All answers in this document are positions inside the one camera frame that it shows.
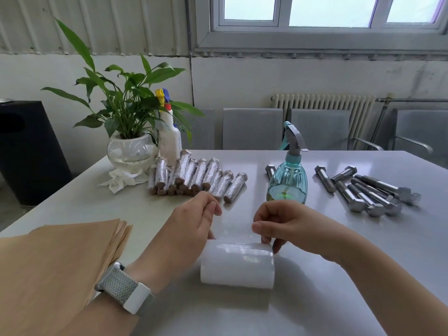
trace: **radiator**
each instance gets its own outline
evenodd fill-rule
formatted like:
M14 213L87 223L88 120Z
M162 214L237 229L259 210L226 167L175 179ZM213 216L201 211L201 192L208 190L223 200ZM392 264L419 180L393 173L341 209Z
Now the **radiator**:
M272 98L273 108L283 108L286 120L288 108L313 110L351 111L349 138L362 137L372 112L375 96L346 94L276 94Z

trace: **window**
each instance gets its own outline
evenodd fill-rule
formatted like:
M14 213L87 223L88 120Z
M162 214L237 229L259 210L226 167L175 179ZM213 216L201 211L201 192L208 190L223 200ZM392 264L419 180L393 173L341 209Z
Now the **window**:
M446 51L447 0L195 0L197 51Z

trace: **perforated metal chair back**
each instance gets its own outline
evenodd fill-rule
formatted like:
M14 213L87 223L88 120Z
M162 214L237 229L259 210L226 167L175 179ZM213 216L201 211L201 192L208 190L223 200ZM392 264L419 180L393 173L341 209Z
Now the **perforated metal chair back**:
M395 150L407 151L448 168L448 110L394 109L392 115L396 122L395 135L428 144L433 153L401 139L396 139Z
M193 150L215 149L215 109L201 109L205 116L195 116L184 112L184 118L191 126L192 140L188 141L187 133L181 130L182 147Z
M224 108L224 150L277 150L283 133L281 108Z
M291 123L305 139L309 150L347 150L350 111L291 110Z

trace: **corrugated metal wall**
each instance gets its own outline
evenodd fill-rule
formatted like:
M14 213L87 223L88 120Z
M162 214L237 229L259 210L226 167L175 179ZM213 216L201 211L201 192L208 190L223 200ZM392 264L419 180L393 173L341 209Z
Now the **corrugated metal wall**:
M54 18L93 54L188 55L184 0L0 0L0 53L73 54Z

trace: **white flower pot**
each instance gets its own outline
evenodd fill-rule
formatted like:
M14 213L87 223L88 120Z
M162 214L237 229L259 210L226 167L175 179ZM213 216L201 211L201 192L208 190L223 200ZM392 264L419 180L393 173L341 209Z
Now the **white flower pot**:
M149 134L134 139L121 139L115 133L109 139L108 158L115 168L131 173L139 170L147 172L149 166L155 163L159 149L151 140Z

